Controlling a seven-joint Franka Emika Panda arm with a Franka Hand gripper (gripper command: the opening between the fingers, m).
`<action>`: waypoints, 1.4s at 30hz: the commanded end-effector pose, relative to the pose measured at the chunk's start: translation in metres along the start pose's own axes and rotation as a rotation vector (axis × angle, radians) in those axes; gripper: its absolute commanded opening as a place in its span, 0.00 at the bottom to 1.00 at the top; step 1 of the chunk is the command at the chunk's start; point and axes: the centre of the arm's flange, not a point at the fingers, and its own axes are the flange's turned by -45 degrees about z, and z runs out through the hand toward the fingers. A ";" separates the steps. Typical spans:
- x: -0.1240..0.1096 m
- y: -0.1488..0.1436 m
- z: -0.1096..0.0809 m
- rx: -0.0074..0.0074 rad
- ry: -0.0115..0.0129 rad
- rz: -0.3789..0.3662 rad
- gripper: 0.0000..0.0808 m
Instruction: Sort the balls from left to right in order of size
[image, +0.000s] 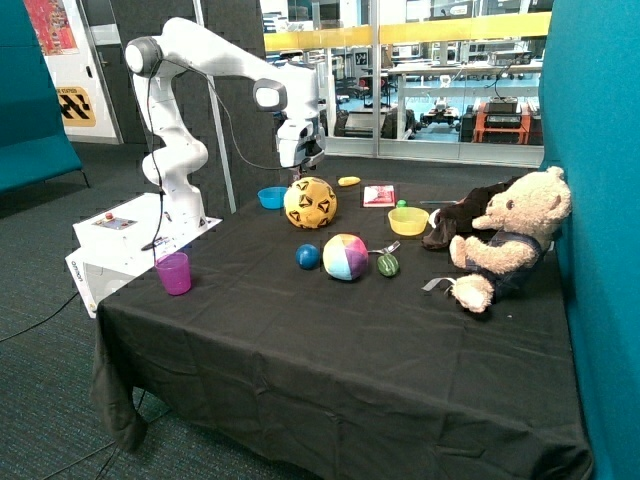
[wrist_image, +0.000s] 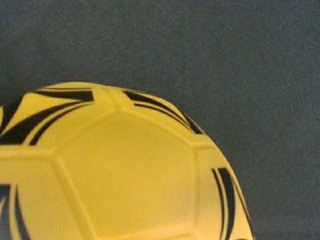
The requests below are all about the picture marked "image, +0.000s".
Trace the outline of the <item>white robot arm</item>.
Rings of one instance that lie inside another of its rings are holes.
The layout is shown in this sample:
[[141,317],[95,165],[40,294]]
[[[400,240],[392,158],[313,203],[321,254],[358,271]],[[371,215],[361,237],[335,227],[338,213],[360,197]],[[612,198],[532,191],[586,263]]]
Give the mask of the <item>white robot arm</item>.
[[253,80],[259,109],[285,116],[276,134],[281,166],[313,166],[324,157],[317,74],[311,67],[294,63],[275,67],[183,18],[169,19],[158,36],[130,41],[125,60],[146,126],[164,143],[145,157],[143,172],[162,188],[171,226],[178,231],[196,230],[206,223],[201,193],[188,176],[207,162],[208,151],[184,125],[172,89],[175,76],[193,71]]

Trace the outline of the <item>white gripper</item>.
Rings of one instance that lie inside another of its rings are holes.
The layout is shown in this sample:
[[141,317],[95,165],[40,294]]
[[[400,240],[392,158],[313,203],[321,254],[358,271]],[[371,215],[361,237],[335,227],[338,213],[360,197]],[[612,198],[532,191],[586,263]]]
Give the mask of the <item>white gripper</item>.
[[284,168],[314,167],[324,159],[326,138],[318,118],[286,119],[277,130],[276,140]]

